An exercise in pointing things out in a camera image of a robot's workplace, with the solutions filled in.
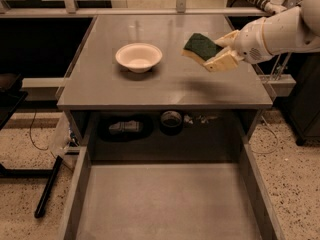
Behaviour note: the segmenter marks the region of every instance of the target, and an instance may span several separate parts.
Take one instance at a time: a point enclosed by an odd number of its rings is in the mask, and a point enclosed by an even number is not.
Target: green sponge scrubber
[[[183,49],[195,53],[204,61],[216,56],[222,50],[211,39],[200,33],[194,33]]]

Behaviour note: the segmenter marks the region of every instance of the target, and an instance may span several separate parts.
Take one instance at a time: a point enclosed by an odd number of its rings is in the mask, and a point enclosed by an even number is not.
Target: drawer
[[[234,114],[174,136],[147,115],[149,137],[111,142],[97,129],[115,114],[91,113],[58,239],[276,239]]]

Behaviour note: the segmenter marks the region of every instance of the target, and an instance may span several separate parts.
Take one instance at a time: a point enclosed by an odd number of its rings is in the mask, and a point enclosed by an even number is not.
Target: black object
[[[296,144],[320,140],[320,54],[308,54],[295,76],[296,85],[282,101],[282,112],[298,135]]]
[[[43,190],[42,196],[40,198],[39,204],[37,206],[36,211],[34,212],[35,218],[40,218],[45,213],[45,206],[46,203],[50,197],[51,189],[53,187],[54,181],[57,177],[57,174],[59,172],[60,166],[62,164],[62,158],[60,156],[57,156],[56,161],[53,165],[52,170],[50,170],[50,177],[47,181],[46,187]]]
[[[92,18],[0,19],[0,74],[64,77]]]
[[[179,134],[183,128],[183,115],[177,111],[166,111],[160,116],[160,131],[168,136]]]
[[[135,123],[137,129],[125,129],[126,123]],[[114,129],[114,125],[122,125],[121,128]],[[153,131],[153,121],[146,115],[133,115],[127,117],[113,116],[101,119],[98,125],[98,136],[104,141],[127,142],[146,138]]]
[[[5,88],[0,92],[0,130],[8,122],[12,114],[25,100],[28,93],[17,91],[21,88],[20,75],[0,74],[0,83],[5,83]],[[46,187],[35,211],[35,218],[40,218],[45,213],[45,205],[50,196],[53,183],[58,174],[62,158],[57,157],[52,170],[42,169],[6,169],[0,163],[0,178],[48,178]]]

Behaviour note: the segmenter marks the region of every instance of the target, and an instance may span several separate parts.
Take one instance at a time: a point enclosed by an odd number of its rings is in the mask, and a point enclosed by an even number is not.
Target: white bowl
[[[117,62],[135,73],[144,73],[158,64],[162,52],[155,46],[145,43],[128,44],[116,53]]]

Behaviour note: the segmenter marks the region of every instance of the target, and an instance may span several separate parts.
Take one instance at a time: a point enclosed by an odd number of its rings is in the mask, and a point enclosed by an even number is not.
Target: table top
[[[182,56],[193,33],[212,40],[231,31],[223,15],[99,15],[58,106],[65,110],[265,109],[272,101],[252,66],[210,73]],[[152,70],[136,74],[115,54],[130,43],[163,53]]]

